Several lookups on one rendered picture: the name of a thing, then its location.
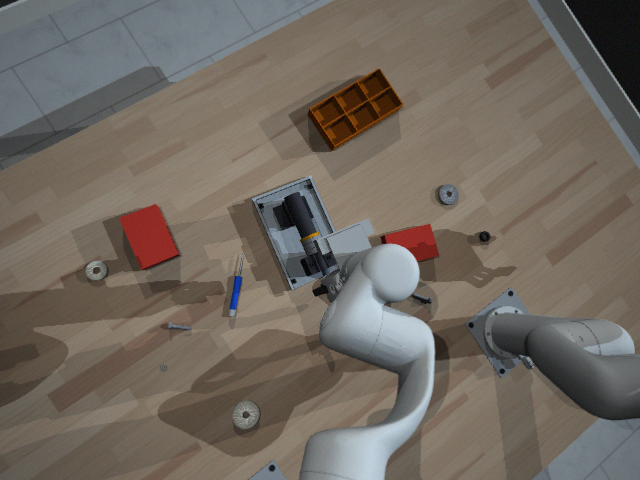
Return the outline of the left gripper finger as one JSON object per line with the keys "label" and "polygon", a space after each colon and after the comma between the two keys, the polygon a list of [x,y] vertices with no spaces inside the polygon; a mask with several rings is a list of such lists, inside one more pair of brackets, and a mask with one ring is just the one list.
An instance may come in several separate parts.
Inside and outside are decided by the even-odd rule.
{"label": "left gripper finger", "polygon": [[318,287],[318,288],[316,288],[316,289],[314,289],[312,291],[313,291],[315,297],[319,296],[319,295],[322,295],[322,294],[325,294],[325,293],[326,294],[329,293],[326,285],[323,285],[322,283],[321,283],[320,287]]}

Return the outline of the red rectangular block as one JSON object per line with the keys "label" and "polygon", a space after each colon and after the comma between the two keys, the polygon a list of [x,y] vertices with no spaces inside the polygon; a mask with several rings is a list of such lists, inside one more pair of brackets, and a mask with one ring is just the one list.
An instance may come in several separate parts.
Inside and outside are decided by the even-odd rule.
{"label": "red rectangular block", "polygon": [[382,244],[397,244],[409,250],[416,261],[439,256],[430,224],[381,236]]}
{"label": "red rectangular block", "polygon": [[141,270],[180,256],[156,204],[119,218]]}

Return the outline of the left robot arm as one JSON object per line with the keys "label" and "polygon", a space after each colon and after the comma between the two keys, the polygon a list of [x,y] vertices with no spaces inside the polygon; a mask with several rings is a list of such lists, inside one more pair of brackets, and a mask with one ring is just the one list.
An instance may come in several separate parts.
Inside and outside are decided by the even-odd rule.
{"label": "left robot arm", "polygon": [[[382,422],[327,429],[306,443],[299,480],[384,480],[389,457],[414,433],[429,405],[435,344],[422,320],[385,306],[408,298],[419,281],[413,254],[397,244],[371,247],[369,218],[319,238],[333,253],[338,296],[325,310],[319,337],[327,348],[398,374],[394,407]],[[339,293],[340,292],[340,293]]]}

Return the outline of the grey hex-head bolt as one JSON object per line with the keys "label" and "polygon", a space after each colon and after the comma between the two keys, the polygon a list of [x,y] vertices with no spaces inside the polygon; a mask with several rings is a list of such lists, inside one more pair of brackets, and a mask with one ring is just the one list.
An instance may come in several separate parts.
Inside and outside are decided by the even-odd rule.
{"label": "grey hex-head bolt", "polygon": [[173,325],[171,322],[169,323],[168,329],[171,330],[171,328],[176,328],[176,329],[183,329],[183,330],[190,330],[191,327],[187,327],[187,326],[180,326],[180,325]]}
{"label": "grey hex-head bolt", "polygon": [[429,304],[432,303],[432,298],[426,298],[426,297],[423,297],[423,296],[420,296],[420,295],[417,295],[417,294],[413,294],[413,297],[428,301]]}

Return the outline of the blue screwdriver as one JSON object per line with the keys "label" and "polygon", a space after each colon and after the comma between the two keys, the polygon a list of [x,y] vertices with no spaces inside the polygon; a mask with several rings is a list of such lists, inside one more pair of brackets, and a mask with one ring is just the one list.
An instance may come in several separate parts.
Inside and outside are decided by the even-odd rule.
{"label": "blue screwdriver", "polygon": [[233,287],[232,298],[231,298],[231,303],[230,303],[228,316],[233,316],[233,317],[235,316],[237,300],[238,300],[238,295],[239,295],[239,289],[240,289],[241,281],[242,281],[242,277],[240,277],[240,270],[241,270],[242,260],[243,260],[243,254],[242,254],[242,258],[241,258],[239,274],[238,274],[238,276],[235,276],[235,279],[234,279],[234,284],[233,284],[234,287]]}

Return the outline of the white ring spacer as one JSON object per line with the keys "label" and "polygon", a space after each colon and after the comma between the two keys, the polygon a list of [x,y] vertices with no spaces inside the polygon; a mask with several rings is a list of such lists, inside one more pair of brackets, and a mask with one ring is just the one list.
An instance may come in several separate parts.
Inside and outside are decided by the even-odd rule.
{"label": "white ring spacer", "polygon": [[[249,412],[248,417],[244,417],[244,412]],[[259,419],[259,408],[250,400],[239,402],[233,410],[233,421],[235,425],[241,429],[249,429],[253,427]]]}

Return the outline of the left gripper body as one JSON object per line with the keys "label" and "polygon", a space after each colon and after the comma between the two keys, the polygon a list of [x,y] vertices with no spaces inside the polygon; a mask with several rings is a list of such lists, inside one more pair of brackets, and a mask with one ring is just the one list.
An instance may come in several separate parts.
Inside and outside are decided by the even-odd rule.
{"label": "left gripper body", "polygon": [[321,283],[326,285],[328,289],[329,294],[327,294],[327,298],[329,302],[333,302],[338,296],[334,286],[340,283],[339,278],[341,278],[339,268],[321,278]]}

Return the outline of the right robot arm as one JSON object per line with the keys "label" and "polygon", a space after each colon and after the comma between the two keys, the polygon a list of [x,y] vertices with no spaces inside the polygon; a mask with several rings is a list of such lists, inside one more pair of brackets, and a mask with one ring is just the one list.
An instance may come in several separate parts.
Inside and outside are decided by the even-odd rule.
{"label": "right robot arm", "polygon": [[535,364],[594,416],[640,418],[640,354],[622,327],[603,319],[515,313],[522,312],[502,306],[487,316],[483,334],[493,353],[516,356],[529,370]]}

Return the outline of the brown compartment tray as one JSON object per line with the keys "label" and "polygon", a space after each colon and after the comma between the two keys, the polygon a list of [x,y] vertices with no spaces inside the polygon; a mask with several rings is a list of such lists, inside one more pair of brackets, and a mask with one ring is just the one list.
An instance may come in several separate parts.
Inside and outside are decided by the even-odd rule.
{"label": "brown compartment tray", "polygon": [[378,68],[311,107],[307,115],[333,151],[403,105]]}

